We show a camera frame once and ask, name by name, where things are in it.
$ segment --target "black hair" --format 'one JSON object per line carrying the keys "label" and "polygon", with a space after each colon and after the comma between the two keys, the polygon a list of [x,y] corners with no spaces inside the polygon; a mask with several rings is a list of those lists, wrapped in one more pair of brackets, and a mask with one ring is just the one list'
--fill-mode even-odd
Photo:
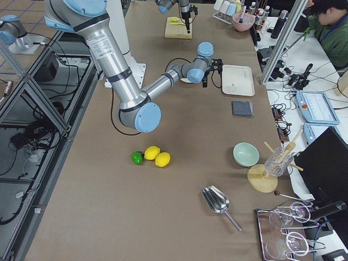
{"label": "black hair", "polygon": [[314,5],[310,8],[310,13],[318,15],[326,13],[331,7],[339,10],[348,10],[348,0],[313,0]]}

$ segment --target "metal scoop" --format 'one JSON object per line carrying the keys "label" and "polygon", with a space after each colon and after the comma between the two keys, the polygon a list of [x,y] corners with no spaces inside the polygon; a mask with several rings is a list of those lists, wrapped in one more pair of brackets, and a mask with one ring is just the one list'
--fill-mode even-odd
{"label": "metal scoop", "polygon": [[231,216],[227,211],[229,207],[229,200],[227,196],[222,193],[215,186],[211,185],[202,190],[204,199],[206,200],[210,209],[218,214],[226,214],[232,224],[237,228],[238,231],[242,230],[242,227],[237,223],[237,221]]}

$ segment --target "scoop handle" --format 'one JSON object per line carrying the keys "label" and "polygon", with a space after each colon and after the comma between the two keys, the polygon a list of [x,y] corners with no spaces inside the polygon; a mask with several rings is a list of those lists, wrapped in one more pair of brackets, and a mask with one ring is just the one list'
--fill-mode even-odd
{"label": "scoop handle", "polygon": [[232,222],[232,224],[236,227],[236,229],[238,231],[241,231],[242,227],[237,223],[237,221],[233,218],[233,216],[231,216],[231,214],[228,211],[226,211],[225,214],[228,217],[228,219]]}

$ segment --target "blue lanyard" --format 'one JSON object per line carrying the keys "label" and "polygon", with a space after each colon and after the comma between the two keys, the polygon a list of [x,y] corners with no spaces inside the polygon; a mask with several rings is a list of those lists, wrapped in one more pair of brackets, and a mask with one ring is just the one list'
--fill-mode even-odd
{"label": "blue lanyard", "polygon": [[343,23],[343,21],[346,20],[347,17],[348,17],[348,14],[346,14],[346,15],[339,21],[338,24],[336,24],[334,27],[332,27],[331,30],[328,31],[328,32],[324,35],[324,37],[323,37],[319,42],[321,43],[325,38],[327,38],[327,36],[328,36],[329,34],[331,34],[337,27],[339,27],[339,26]]}

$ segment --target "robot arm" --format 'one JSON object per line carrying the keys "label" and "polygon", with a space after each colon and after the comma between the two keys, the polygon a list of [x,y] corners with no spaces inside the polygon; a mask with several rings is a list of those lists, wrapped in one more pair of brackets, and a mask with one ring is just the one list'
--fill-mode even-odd
{"label": "robot arm", "polygon": [[14,42],[20,49],[26,49],[33,46],[26,29],[15,15],[5,15],[0,17],[0,39],[6,45],[12,45]]}
{"label": "robot arm", "polygon": [[191,7],[189,0],[155,0],[155,2],[162,14],[166,14],[173,5],[179,3],[181,18],[185,21],[188,34],[190,33],[191,12],[194,11],[196,15],[198,12],[196,7]]}
{"label": "robot arm", "polygon": [[152,102],[155,98],[181,78],[199,83],[212,62],[213,46],[201,43],[193,63],[173,65],[157,81],[141,90],[109,29],[106,1],[45,0],[45,8],[48,26],[74,32],[85,39],[120,99],[120,122],[140,132],[151,132],[159,124],[161,112]]}

